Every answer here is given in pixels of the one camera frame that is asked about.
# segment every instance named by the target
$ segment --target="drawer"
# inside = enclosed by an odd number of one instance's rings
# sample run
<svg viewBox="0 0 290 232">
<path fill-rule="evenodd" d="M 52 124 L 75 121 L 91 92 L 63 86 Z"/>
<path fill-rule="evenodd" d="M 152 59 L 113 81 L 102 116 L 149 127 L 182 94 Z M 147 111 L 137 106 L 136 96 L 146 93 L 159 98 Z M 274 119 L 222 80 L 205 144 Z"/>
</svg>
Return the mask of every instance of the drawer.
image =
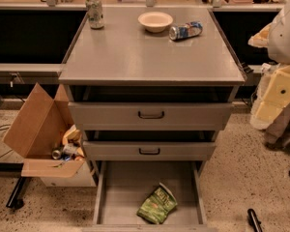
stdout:
<svg viewBox="0 0 290 232">
<path fill-rule="evenodd" d="M 233 86 L 69 85 L 75 102 L 229 102 Z"/>
<path fill-rule="evenodd" d="M 209 160 L 214 142 L 92 142 L 84 141 L 89 160 Z"/>
<path fill-rule="evenodd" d="M 163 225 L 149 225 L 136 212 L 159 183 L 172 191 L 178 206 Z M 83 231 L 214 232 L 216 229 L 206 225 L 194 162 L 103 161 L 94 226 Z"/>
<path fill-rule="evenodd" d="M 70 102 L 83 130 L 223 130 L 231 103 L 94 103 Z"/>
</svg>

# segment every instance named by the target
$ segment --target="snack bag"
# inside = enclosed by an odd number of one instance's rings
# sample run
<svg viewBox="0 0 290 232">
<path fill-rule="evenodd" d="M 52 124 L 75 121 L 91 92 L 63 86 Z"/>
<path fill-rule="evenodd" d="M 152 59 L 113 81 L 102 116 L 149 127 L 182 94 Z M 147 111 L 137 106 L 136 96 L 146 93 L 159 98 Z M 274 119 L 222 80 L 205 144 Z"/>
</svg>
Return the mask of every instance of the snack bag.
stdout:
<svg viewBox="0 0 290 232">
<path fill-rule="evenodd" d="M 144 201 L 136 214 L 154 224 L 161 224 L 176 206 L 177 201 L 172 192 L 164 184 L 159 183 L 159 186 Z"/>
</svg>

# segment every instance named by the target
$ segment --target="cardboard box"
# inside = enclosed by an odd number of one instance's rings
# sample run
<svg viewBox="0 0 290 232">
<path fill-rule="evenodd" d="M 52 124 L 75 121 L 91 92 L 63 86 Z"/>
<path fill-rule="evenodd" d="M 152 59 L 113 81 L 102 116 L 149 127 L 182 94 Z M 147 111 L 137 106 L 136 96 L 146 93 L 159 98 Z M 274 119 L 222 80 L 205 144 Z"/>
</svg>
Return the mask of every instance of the cardboard box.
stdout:
<svg viewBox="0 0 290 232">
<path fill-rule="evenodd" d="M 73 124 L 68 97 L 59 86 L 55 99 L 36 84 L 19 110 L 3 142 L 24 157 L 21 176 L 71 178 L 86 164 L 85 160 L 52 159 L 51 152 L 59 146 L 66 130 Z"/>
</svg>

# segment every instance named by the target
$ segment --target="soda can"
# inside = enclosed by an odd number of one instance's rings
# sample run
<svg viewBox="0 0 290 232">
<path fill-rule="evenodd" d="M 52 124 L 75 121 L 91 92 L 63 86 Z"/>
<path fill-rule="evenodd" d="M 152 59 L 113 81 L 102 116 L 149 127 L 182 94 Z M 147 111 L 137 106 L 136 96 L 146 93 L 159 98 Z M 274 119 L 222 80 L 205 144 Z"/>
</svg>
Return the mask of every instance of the soda can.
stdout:
<svg viewBox="0 0 290 232">
<path fill-rule="evenodd" d="M 88 20 L 90 27 L 93 29 L 103 28 L 103 12 L 101 0 L 86 0 Z"/>
<path fill-rule="evenodd" d="M 55 160 L 59 160 L 63 156 L 63 147 L 52 149 L 51 156 Z"/>
<path fill-rule="evenodd" d="M 172 41 L 198 36 L 203 31 L 203 26 L 199 21 L 188 22 L 180 26 L 172 26 L 169 37 Z"/>
</svg>

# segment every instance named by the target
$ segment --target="gray cabinet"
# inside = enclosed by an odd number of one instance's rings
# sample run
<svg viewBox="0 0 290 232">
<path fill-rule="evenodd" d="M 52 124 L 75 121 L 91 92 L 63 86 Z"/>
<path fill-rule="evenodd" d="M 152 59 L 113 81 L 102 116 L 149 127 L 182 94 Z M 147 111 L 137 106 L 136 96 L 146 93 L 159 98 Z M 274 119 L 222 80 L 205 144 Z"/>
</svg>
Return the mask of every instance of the gray cabinet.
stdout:
<svg viewBox="0 0 290 232">
<path fill-rule="evenodd" d="M 178 23 L 194 15 L 205 22 L 202 37 L 181 43 L 137 24 L 149 8 L 103 9 L 105 28 L 85 24 L 59 79 L 99 180 L 94 224 L 84 231 L 216 231 L 206 225 L 199 176 L 228 122 L 241 71 L 206 9 L 156 8 Z M 136 212 L 160 182 L 178 207 L 153 226 Z"/>
</svg>

